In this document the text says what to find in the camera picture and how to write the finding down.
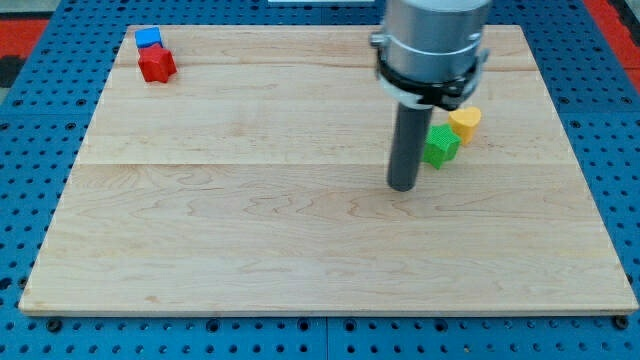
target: red block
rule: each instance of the red block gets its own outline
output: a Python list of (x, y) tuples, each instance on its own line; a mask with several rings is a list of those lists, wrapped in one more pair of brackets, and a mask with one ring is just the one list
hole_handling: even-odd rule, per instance
[(144, 76), (144, 81), (160, 81), (166, 83), (169, 76), (177, 72), (171, 51), (154, 44), (148, 48), (138, 49), (140, 59), (138, 65)]

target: toy block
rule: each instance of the toy block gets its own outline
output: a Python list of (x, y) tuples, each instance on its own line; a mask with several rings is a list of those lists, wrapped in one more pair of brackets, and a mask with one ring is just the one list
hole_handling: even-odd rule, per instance
[(469, 107), (449, 113), (449, 124), (456, 135), (462, 139), (462, 145), (467, 145), (476, 133), (482, 112), (477, 107)]
[(160, 81), (166, 83), (169, 76), (176, 73), (176, 64), (173, 61), (171, 51), (155, 44), (148, 48), (139, 49), (140, 59), (138, 66), (142, 71), (144, 81)]
[(160, 29), (158, 27), (152, 27), (135, 32), (136, 46), (138, 49), (150, 47), (153, 44), (162, 45), (162, 38), (160, 37)]
[(456, 157), (461, 139), (451, 129), (451, 125), (431, 126), (427, 135), (422, 161), (440, 169), (445, 161)]

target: yellow block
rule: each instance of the yellow block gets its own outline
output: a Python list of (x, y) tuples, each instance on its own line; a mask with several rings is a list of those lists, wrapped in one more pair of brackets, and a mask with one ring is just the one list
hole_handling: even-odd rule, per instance
[(471, 142), (481, 118), (482, 112), (473, 106), (449, 113), (449, 124), (451, 124), (453, 132), (462, 139), (462, 145)]

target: red surface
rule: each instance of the red surface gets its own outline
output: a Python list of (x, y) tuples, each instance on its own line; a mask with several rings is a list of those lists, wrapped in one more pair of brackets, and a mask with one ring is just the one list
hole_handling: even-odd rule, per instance
[(177, 72), (171, 51), (162, 48), (159, 44), (138, 49), (138, 53), (140, 54), (138, 65), (146, 82), (166, 83), (169, 81), (169, 75)]
[(584, 4), (640, 92), (640, 48), (631, 39), (629, 29), (620, 21), (618, 11), (607, 0), (584, 0)]
[(31, 54), (49, 20), (0, 20), (0, 57)]

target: green block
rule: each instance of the green block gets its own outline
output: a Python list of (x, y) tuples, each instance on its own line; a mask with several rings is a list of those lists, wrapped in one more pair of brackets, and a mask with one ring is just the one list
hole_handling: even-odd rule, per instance
[(431, 126), (424, 146), (422, 161), (440, 169), (445, 161), (453, 160), (458, 153), (462, 139), (451, 129), (451, 125)]

